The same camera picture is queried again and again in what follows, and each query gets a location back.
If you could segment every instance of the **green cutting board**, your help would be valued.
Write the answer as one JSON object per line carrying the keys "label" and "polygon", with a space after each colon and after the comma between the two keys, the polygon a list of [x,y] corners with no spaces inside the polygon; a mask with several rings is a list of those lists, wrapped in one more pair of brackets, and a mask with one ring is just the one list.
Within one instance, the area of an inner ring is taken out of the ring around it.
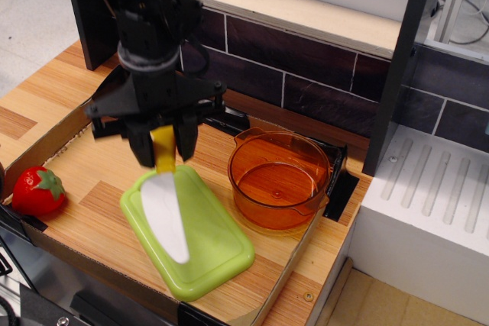
{"label": "green cutting board", "polygon": [[126,191],[121,208],[176,299],[194,301],[251,266],[253,244],[199,174],[185,165],[173,176],[190,260],[172,260],[154,236],[141,203],[141,185],[154,175],[155,171],[143,175]]}

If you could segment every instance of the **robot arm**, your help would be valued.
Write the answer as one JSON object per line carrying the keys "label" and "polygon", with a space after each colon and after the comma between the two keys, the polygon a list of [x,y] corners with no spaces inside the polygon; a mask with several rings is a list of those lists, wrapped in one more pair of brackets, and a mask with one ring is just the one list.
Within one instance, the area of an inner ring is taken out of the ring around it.
{"label": "robot arm", "polygon": [[183,160],[194,153],[197,127],[224,110],[225,85],[177,72],[180,45],[201,19],[197,0],[105,0],[118,27],[120,66],[87,107],[95,138],[120,134],[143,166],[153,167],[151,131],[173,125]]}

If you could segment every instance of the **dark tile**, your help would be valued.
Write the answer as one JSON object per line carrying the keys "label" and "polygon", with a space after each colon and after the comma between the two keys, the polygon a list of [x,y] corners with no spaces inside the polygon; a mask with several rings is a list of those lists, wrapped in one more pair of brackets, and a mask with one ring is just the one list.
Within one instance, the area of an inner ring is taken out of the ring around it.
{"label": "dark tile", "polygon": [[294,76],[286,76],[284,108],[370,137],[378,103]]}
{"label": "dark tile", "polygon": [[361,97],[379,102],[385,86],[390,62],[358,55],[351,91]]}
{"label": "dark tile", "polygon": [[448,101],[436,135],[489,153],[489,135],[485,134],[489,112]]}
{"label": "dark tile", "polygon": [[204,8],[202,22],[193,34],[202,45],[225,51],[224,15]]}
{"label": "dark tile", "polygon": [[[282,102],[283,73],[247,60],[208,50],[210,67],[206,79],[219,80],[229,89],[280,106]],[[184,65],[195,70],[202,65],[197,52],[188,45],[182,48]]]}
{"label": "dark tile", "polygon": [[412,87],[489,108],[488,77],[488,65],[422,47]]}
{"label": "dark tile", "polygon": [[349,91],[355,53],[228,16],[228,51]]}
{"label": "dark tile", "polygon": [[443,98],[409,89],[400,123],[431,134],[443,106]]}

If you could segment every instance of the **red strawberry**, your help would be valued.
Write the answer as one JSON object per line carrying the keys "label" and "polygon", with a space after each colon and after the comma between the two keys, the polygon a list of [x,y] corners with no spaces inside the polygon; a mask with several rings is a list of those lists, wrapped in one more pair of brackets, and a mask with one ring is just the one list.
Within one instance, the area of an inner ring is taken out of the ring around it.
{"label": "red strawberry", "polygon": [[65,192],[61,180],[42,166],[26,169],[14,186],[12,208],[24,215],[44,215],[61,205]]}

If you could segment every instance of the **knife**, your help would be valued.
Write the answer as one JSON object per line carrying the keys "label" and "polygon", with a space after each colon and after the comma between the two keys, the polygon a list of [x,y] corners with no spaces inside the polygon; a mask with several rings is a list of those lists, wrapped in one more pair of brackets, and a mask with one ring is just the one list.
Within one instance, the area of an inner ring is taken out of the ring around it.
{"label": "knife", "polygon": [[173,126],[152,131],[157,174],[141,186],[141,202],[154,236],[177,263],[190,260],[185,229],[176,195]]}

